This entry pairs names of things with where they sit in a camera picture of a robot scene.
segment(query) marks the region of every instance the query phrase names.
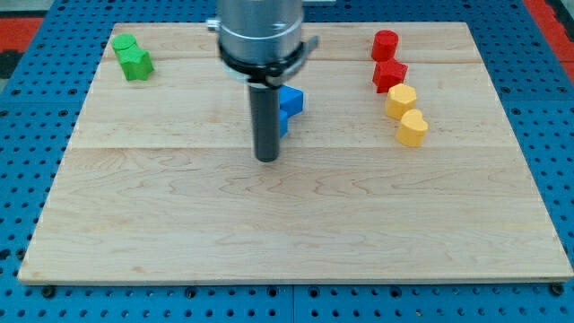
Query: blue table surface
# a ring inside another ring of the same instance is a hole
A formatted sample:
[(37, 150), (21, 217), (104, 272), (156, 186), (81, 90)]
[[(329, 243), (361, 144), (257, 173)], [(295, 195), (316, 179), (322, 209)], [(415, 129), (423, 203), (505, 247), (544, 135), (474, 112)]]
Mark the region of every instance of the blue table surface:
[[(214, 6), (207, 0), (55, 1), (0, 96), (0, 321), (574, 321), (573, 283), (20, 284), (23, 253), (114, 23), (203, 22)], [(574, 259), (574, 88), (521, 1), (338, 0), (305, 13), (307, 22), (467, 22)]]

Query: blue block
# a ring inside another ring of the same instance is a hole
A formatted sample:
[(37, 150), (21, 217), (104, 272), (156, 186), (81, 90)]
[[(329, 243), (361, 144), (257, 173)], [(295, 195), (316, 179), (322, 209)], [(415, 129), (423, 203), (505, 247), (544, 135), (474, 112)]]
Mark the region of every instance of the blue block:
[(283, 110), (279, 110), (279, 136), (283, 138), (289, 131), (289, 114)]
[(287, 112), (289, 118), (303, 111), (303, 91), (282, 86), (279, 89), (279, 107)]

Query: wood grain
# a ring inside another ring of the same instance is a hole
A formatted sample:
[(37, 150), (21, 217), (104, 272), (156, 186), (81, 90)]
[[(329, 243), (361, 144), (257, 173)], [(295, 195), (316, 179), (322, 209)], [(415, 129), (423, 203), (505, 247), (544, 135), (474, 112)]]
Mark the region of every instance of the wood grain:
[[(245, 89), (195, 24), (119, 24), (156, 71), (104, 57), (19, 272), (26, 284), (564, 281), (570, 263), (463, 23), (310, 24), (305, 111), (252, 157)], [(394, 139), (370, 82), (377, 30), (429, 121)]]

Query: yellow block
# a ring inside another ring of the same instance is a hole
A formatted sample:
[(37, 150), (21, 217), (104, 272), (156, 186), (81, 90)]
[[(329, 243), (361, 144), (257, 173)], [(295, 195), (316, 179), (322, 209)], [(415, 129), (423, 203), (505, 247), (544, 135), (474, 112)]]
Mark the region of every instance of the yellow block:
[(385, 110), (391, 118), (400, 120), (404, 113), (414, 108), (416, 90), (406, 84), (397, 84), (388, 90)]
[(401, 118), (401, 126), (396, 131), (396, 140), (409, 147), (419, 147), (429, 130), (429, 124), (422, 119), (418, 109), (406, 111)]

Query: red cylinder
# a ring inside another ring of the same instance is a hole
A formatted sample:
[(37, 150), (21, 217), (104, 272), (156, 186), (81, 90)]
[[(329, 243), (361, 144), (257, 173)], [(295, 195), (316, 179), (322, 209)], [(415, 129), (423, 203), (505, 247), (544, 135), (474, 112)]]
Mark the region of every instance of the red cylinder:
[(385, 62), (395, 57), (398, 35), (393, 31), (379, 31), (375, 34), (370, 56), (377, 62)]

